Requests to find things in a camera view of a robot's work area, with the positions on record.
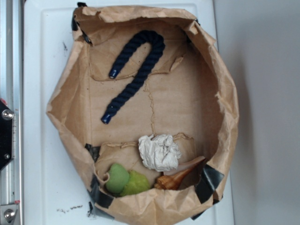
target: metal frame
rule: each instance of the metal frame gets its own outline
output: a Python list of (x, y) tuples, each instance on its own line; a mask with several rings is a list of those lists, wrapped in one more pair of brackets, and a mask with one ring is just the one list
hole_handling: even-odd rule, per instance
[(0, 218), (15, 209), (10, 224), (23, 224), (22, 113), (23, 113), (24, 0), (0, 0), (0, 98), (14, 112), (13, 160), (0, 173)]

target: light green sponge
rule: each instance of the light green sponge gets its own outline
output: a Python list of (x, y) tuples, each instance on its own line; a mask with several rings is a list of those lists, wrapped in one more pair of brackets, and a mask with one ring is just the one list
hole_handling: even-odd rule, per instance
[(118, 163), (114, 163), (108, 172), (109, 180), (105, 183), (106, 189), (113, 194), (121, 193), (129, 182), (129, 173)]
[(125, 185), (120, 196), (135, 195), (150, 189), (149, 181), (145, 175), (134, 170), (130, 171), (129, 175), (129, 182)]

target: bolt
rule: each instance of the bolt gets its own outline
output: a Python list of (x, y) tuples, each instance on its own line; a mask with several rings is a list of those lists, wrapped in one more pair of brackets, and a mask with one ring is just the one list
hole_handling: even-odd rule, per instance
[(12, 221), (15, 218), (15, 212), (11, 209), (8, 209), (4, 212), (4, 218), (7, 221)]
[(14, 113), (9, 109), (6, 109), (2, 112), (2, 118), (5, 120), (11, 120), (13, 117)]

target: twisted rope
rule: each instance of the twisted rope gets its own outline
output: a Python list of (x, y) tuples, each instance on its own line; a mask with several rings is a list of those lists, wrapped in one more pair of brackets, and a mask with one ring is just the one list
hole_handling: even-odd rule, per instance
[(109, 77), (112, 79), (116, 78), (137, 48), (146, 42), (152, 45), (151, 52), (138, 70), (133, 81), (107, 106), (106, 112), (101, 118), (103, 123), (108, 124), (118, 110), (143, 86), (148, 74), (151, 73), (155, 64), (163, 55), (163, 50), (165, 49), (164, 38), (155, 31), (143, 30), (135, 34), (124, 46), (109, 72)]

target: paper bag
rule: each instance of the paper bag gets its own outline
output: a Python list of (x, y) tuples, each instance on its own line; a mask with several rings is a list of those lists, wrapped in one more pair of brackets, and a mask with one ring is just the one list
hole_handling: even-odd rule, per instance
[[(238, 135), (236, 88), (215, 40), (183, 9), (83, 6), (73, 16), (73, 48), (47, 115), (95, 206), (133, 225), (195, 219), (222, 199)], [(163, 56), (139, 91), (104, 124), (100, 118), (107, 105), (132, 82), (151, 50), (143, 44), (116, 79), (108, 76), (123, 46), (142, 30), (163, 36)], [(180, 162), (205, 156), (207, 164), (177, 191), (152, 188), (113, 197), (100, 181), (115, 162), (143, 171), (151, 184), (160, 175), (146, 171), (139, 158), (139, 137), (152, 134), (173, 135)], [(89, 150), (97, 146), (99, 154), (93, 157), (87, 143)]]

